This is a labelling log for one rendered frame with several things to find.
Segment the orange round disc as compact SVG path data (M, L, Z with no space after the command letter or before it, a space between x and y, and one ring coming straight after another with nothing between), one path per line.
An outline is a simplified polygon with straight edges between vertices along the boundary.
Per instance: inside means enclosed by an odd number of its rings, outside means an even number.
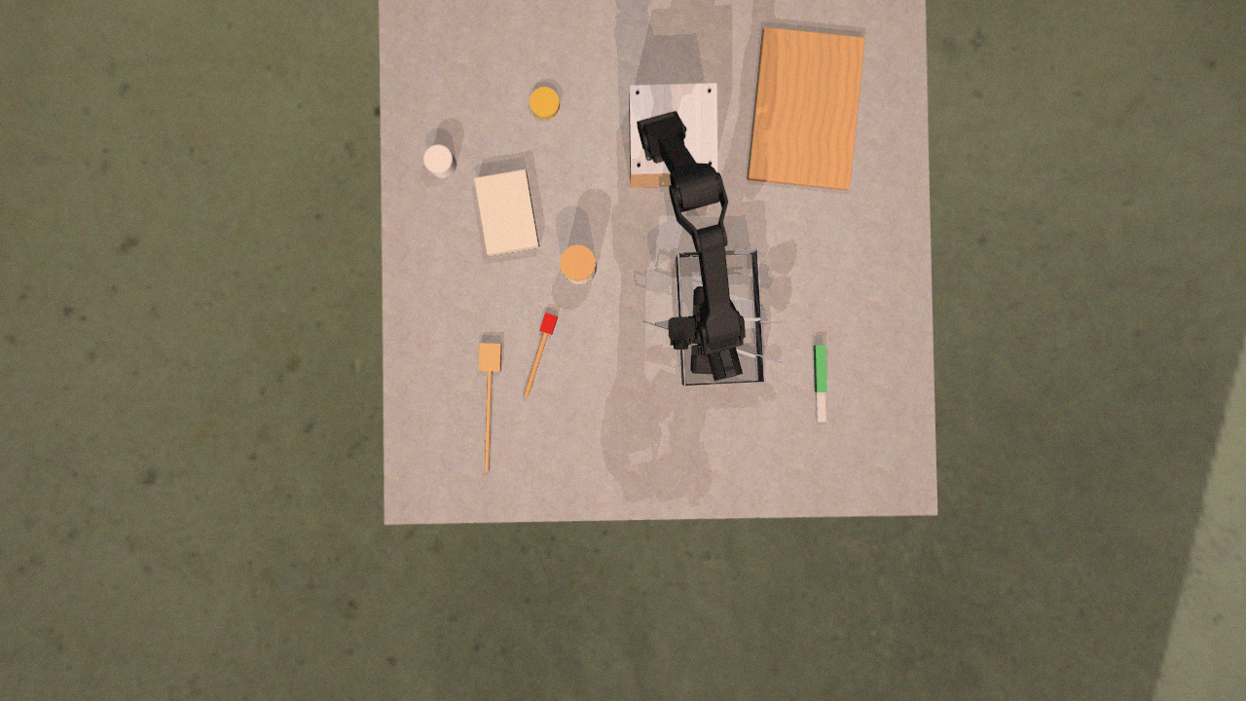
M558 95L549 86L541 86L541 88L535 88L531 93L530 107L535 117L540 120L549 120L558 115Z

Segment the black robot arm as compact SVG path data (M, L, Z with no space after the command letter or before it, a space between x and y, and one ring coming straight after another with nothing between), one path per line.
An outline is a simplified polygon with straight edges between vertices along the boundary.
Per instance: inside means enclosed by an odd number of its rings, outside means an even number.
M669 337L674 350L688 350L688 345L699 345L697 322L701 337L701 347L711 364L714 381L743 376L743 364L739 362L736 347L743 346L745 321L736 313L729 294L725 245L728 237L721 219L728 208L728 195L721 186L721 176L709 164L698 164L684 146L687 127L682 125L677 111L642 120L637 123L640 132L640 146L645 161L655 164L667 163L672 172L672 204L678 223L692 235L695 245L705 301L699 308L699 315L672 316L669 319ZM648 158L649 157L649 158ZM699 228L682 215L701 205L721 204L719 225ZM706 342L705 342L706 341Z

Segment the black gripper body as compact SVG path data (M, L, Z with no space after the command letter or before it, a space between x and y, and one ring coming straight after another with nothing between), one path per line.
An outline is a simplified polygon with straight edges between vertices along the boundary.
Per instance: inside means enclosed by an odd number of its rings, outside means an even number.
M703 285L697 285L693 293L693 305L697 305L697 314L699 308L701 308L705 301ZM700 316L698 316L698 322L701 322ZM699 345L701 345L701 337L697 322L697 339L699 339ZM703 347L698 347L698 355L692 355L692 374L711 374L711 364L709 362L708 355L704 354Z

